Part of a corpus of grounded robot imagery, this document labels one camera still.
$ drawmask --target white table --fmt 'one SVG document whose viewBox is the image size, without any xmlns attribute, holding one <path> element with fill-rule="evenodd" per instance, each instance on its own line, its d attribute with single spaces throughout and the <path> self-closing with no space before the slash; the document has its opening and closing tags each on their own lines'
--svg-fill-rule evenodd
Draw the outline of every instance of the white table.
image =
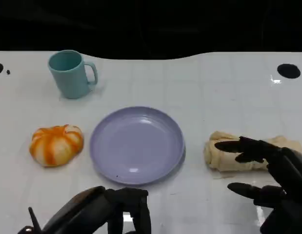
<svg viewBox="0 0 302 234">
<path fill-rule="evenodd" d="M 206 167 L 203 143 L 215 130 L 254 138 L 284 134 L 302 143 L 302 75 L 289 80 L 277 73 L 281 63 L 296 64 L 302 72 L 302 53 L 210 53 L 166 61 L 85 56 L 96 64 L 100 80 L 78 100 L 60 97 L 47 69 L 51 54 L 0 52 L 0 233 L 30 225 L 28 206 L 43 226 L 80 191 L 123 187 L 95 173 L 89 139 L 107 114 L 133 105 L 168 113 L 180 125 L 187 147 L 178 173 L 143 186 L 150 193 L 152 233 L 259 233 L 269 211 L 262 213 L 226 186 L 232 181 L 262 186 L 274 180 L 263 172 L 221 178 Z M 83 130 L 84 150 L 67 166 L 42 168 L 28 152 L 32 133 L 67 123 Z M 126 222 L 124 230 L 131 228 Z M 97 233 L 107 233 L 106 227 Z"/>
</svg>

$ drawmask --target teal mug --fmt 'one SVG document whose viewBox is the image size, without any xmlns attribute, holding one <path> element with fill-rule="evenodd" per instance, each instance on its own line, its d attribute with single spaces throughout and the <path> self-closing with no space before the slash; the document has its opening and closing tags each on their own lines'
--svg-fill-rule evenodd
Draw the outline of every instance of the teal mug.
<svg viewBox="0 0 302 234">
<path fill-rule="evenodd" d="M 85 65 L 92 68 L 95 80 L 88 81 Z M 98 72 L 92 62 L 83 61 L 74 50 L 62 50 L 52 55 L 48 67 L 60 92 L 66 98 L 80 98 L 90 92 L 89 84 L 98 83 Z"/>
</svg>

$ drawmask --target crumpled towel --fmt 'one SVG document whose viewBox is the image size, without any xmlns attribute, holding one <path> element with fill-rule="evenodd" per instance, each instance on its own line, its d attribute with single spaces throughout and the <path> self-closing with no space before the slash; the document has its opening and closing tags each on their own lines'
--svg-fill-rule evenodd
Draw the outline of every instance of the crumpled towel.
<svg viewBox="0 0 302 234">
<path fill-rule="evenodd" d="M 267 161 L 264 160 L 263 163 L 258 162 L 248 162 L 248 163 L 238 163 L 235 158 L 240 153 L 228 153 L 218 150 L 215 147 L 215 143 L 221 141 L 232 141 L 239 140 L 239 137 L 215 131 L 206 142 L 204 148 L 204 157 L 206 163 L 210 168 L 217 169 L 221 172 L 224 171 L 247 171 L 254 169 L 264 169 L 267 170 Z M 302 146 L 298 141 L 288 140 L 284 136 L 276 136 L 275 138 L 270 138 L 264 140 L 270 144 L 279 147 L 287 147 L 302 153 Z"/>
</svg>

